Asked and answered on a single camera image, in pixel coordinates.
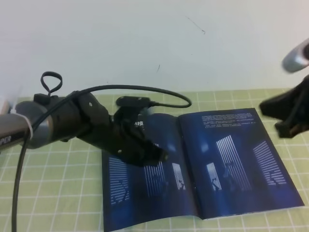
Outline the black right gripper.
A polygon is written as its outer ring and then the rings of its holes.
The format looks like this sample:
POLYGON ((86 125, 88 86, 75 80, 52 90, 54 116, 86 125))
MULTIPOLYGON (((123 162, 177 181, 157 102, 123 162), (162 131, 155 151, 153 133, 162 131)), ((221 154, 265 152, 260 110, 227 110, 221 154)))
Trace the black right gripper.
POLYGON ((309 77, 296 87, 259 104, 262 115, 278 119, 280 138, 294 138, 309 130, 309 77))

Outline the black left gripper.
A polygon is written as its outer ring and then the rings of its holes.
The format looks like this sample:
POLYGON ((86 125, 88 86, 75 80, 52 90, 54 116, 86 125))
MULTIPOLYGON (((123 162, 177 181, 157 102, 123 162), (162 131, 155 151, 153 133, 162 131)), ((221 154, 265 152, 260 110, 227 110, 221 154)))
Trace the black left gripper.
POLYGON ((168 152, 148 139, 135 122, 114 122, 113 116, 93 94, 74 99, 83 121, 83 130, 77 138, 100 148, 121 161, 135 166, 156 166, 168 160, 168 152))

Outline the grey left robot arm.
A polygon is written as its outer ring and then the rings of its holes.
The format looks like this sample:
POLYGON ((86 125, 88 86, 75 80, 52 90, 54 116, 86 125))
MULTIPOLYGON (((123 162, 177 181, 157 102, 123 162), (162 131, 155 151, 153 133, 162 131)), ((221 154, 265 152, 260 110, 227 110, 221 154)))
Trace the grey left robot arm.
POLYGON ((37 129, 29 130, 39 117, 62 100, 64 97, 57 95, 36 94, 32 101, 18 103, 16 113, 1 115, 0 148, 4 150, 21 144, 29 134, 30 149, 78 138, 135 166, 156 166, 167 159, 167 152, 135 127, 137 110, 132 110, 130 117, 117 114, 113 121, 108 110, 91 93, 69 100, 52 112, 37 129))

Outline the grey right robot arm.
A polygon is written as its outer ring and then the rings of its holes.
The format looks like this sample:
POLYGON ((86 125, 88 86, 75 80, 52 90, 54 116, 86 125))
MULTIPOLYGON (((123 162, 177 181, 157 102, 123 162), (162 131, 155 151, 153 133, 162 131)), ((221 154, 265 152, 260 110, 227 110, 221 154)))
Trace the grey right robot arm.
MULTIPOLYGON (((282 67, 295 73, 309 66, 309 40, 293 48, 283 59, 282 67)), ((280 138, 293 138, 309 130, 309 77, 296 87, 259 104, 262 115, 278 119, 275 129, 280 138)))

